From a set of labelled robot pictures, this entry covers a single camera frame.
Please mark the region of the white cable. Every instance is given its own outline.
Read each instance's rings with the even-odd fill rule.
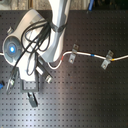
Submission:
[[[122,59],[125,59],[125,58],[128,58],[128,55],[122,56],[122,57],[119,57],[119,58],[114,58],[114,59],[112,59],[112,61],[122,60]]]
[[[61,65],[62,60],[63,60],[63,57],[64,57],[65,55],[71,54],[71,53],[72,53],[72,51],[65,52],[65,53],[63,54],[63,56],[62,56],[62,58],[61,58],[59,64],[58,64],[56,67],[52,67],[52,66],[50,65],[50,63],[48,63],[48,66],[49,66],[51,69],[56,70],[56,69],[59,68],[59,66]],[[76,54],[78,54],[78,55],[84,55],[84,56],[93,56],[93,57],[100,58],[100,59],[103,59],[103,60],[106,59],[105,57],[102,57],[102,56],[99,56],[99,55],[93,55],[93,54],[90,54],[90,53],[77,52]]]
[[[0,53],[1,56],[3,56],[4,54],[3,53]]]
[[[50,65],[50,63],[48,63],[48,66],[49,66],[51,69],[56,70],[57,68],[59,68],[59,66],[61,65],[61,63],[62,63],[62,60],[60,60],[59,64],[58,64],[56,67],[52,67],[52,66]]]

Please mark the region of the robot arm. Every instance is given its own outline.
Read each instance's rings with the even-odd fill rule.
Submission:
[[[12,66],[19,68],[20,78],[25,81],[35,81],[34,72],[31,75],[27,74],[27,63],[30,59],[30,56],[31,62],[29,65],[29,69],[32,70],[35,64],[35,54],[38,54],[38,56],[42,57],[42,59],[47,63],[55,62],[59,58],[63,49],[63,38],[65,33],[64,26],[67,23],[71,0],[49,0],[49,2],[51,4],[53,14],[52,22],[49,25],[37,11],[32,9],[24,15],[16,30],[13,32],[11,31],[3,43],[3,53],[6,61]],[[32,26],[30,27],[30,29],[32,29],[39,25],[42,25],[42,27],[33,29],[30,32],[25,31],[29,26]],[[44,36],[45,39],[43,40],[42,44],[41,42],[39,42],[39,44],[41,44],[39,49],[41,50],[37,49],[36,52],[34,52],[32,55],[31,52],[26,52],[27,50],[33,51],[34,48],[36,49],[39,46],[36,46],[36,43],[32,43],[30,45],[30,41],[38,36],[39,38],[34,40],[35,42],[38,42],[38,40],[40,40],[40,36],[43,37],[43,34],[45,33],[44,31],[46,31],[47,29],[49,30],[49,28],[51,32],[47,33]]]

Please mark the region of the white device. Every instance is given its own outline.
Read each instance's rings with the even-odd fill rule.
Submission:
[[[65,25],[67,23],[68,13],[69,13],[69,7],[71,0],[49,0],[52,8],[52,27],[55,28],[61,28],[61,26]],[[17,62],[19,56],[23,53],[24,49],[21,45],[21,36],[22,33],[25,31],[25,29],[39,21],[43,21],[44,18],[34,9],[28,11],[20,23],[18,24],[15,31],[10,32],[9,35],[6,37],[3,43],[3,53],[6,61],[14,66]],[[27,38],[30,40],[33,40],[41,31],[42,28],[34,29],[33,31],[29,32],[27,34]],[[54,28],[51,28],[50,33],[50,43],[48,45],[48,37],[45,39],[43,44],[40,46],[40,49],[43,50],[47,47],[46,51],[42,52],[40,50],[37,50],[37,53],[39,56],[43,58],[45,62],[55,62],[63,49],[63,38],[64,38],[65,28],[63,28],[63,31],[58,32],[54,31]],[[23,45],[25,48],[29,45],[29,41],[27,41],[23,37]],[[32,51],[34,46],[36,44],[32,44],[28,50]],[[34,68],[34,62],[35,62],[35,53],[31,57],[31,61],[29,64],[30,71]],[[35,81],[35,73],[33,72],[31,75],[27,74],[27,60],[30,57],[30,53],[25,52],[24,55],[21,57],[20,61],[17,64],[17,67],[20,71],[20,78],[25,81]],[[36,67],[36,70],[41,74],[41,71],[39,67]]]

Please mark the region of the metal clip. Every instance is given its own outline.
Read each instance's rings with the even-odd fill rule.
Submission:
[[[114,53],[111,50],[109,50],[109,52],[106,56],[106,59],[103,61],[102,65],[101,65],[101,67],[104,70],[106,70],[107,66],[111,63],[111,59],[112,59],[113,55],[114,55]]]
[[[79,48],[78,45],[76,45],[76,44],[73,45],[72,54],[70,55],[70,58],[69,58],[69,62],[70,62],[71,64],[74,63],[74,60],[75,60],[75,58],[76,58],[76,53],[77,53],[77,51],[78,51],[78,48]]]

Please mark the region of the perforated metal table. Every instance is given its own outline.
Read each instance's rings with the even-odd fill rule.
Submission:
[[[0,11],[0,51],[10,26],[23,11]],[[51,16],[50,11],[39,11]],[[70,11],[63,52],[73,44],[82,52],[114,57],[128,54],[128,11]],[[101,68],[103,60],[77,55],[64,57],[50,84],[39,77],[38,108],[32,108],[19,80],[11,95],[0,90],[0,126],[4,128],[127,128],[128,59]],[[12,67],[0,56],[0,80],[7,84]]]

